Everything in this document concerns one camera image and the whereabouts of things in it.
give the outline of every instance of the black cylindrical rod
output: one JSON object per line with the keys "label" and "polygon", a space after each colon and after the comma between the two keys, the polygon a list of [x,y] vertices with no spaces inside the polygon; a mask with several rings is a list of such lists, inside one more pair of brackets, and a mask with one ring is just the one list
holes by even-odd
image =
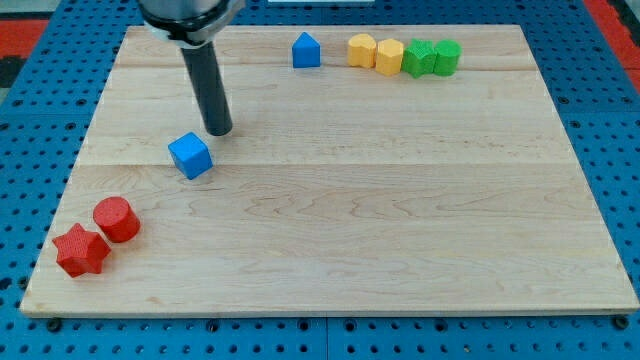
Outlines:
{"label": "black cylindrical rod", "polygon": [[233,123],[213,43],[197,49],[182,49],[182,57],[187,65],[207,132],[214,136],[225,135],[231,131]]}

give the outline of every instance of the blue cube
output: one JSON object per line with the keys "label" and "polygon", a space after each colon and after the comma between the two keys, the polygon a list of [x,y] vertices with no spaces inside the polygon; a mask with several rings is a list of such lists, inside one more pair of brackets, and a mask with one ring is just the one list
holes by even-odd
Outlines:
{"label": "blue cube", "polygon": [[213,167],[209,148],[192,132],[169,144],[169,152],[178,170],[189,180]]}
{"label": "blue cube", "polygon": [[320,44],[303,32],[291,47],[294,68],[320,66]]}

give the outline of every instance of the blue pegboard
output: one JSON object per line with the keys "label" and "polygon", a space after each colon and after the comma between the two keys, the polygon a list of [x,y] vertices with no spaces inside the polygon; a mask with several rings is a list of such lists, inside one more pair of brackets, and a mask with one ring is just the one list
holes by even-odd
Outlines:
{"label": "blue pegboard", "polygon": [[[0,357],[640,358],[640,317],[31,320],[23,285],[82,144],[133,0],[63,0],[0,108]],[[378,0],[267,7],[235,24],[520,24],[636,291],[640,99],[579,1]]]}

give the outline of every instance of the red cylinder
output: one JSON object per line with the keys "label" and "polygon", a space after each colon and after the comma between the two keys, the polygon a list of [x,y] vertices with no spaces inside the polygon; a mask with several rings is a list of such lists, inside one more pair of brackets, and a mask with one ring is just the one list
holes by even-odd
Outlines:
{"label": "red cylinder", "polygon": [[112,242],[125,242],[140,230],[140,220],[129,202],[120,197],[106,198],[93,209],[93,220]]}

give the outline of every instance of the toy block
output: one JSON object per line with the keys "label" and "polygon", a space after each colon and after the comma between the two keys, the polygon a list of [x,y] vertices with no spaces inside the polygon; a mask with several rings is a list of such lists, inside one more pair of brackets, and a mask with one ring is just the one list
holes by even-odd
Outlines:
{"label": "toy block", "polygon": [[376,56],[376,71],[391,76],[400,72],[404,45],[395,39],[387,39],[378,43]]}
{"label": "toy block", "polygon": [[436,45],[436,64],[433,73],[438,76],[451,76],[456,72],[462,47],[454,40],[442,40]]}
{"label": "toy block", "polygon": [[354,35],[349,39],[347,63],[370,69],[376,64],[376,40],[369,34]]}
{"label": "toy block", "polygon": [[53,244],[58,248],[56,262],[72,278],[84,273],[100,274],[102,261],[111,252],[100,234],[86,231],[78,223],[54,238]]}
{"label": "toy block", "polygon": [[411,74],[414,79],[433,73],[435,64],[436,51],[431,41],[412,39],[411,45],[404,49],[402,71]]}
{"label": "toy block", "polygon": [[140,230],[140,220],[129,202],[119,196],[106,198],[93,209],[93,220],[112,242],[131,240]]}
{"label": "toy block", "polygon": [[169,144],[169,152],[178,170],[189,180],[213,167],[209,148],[192,132]]}
{"label": "toy block", "polygon": [[320,66],[320,44],[303,32],[291,47],[294,68],[307,68]]}

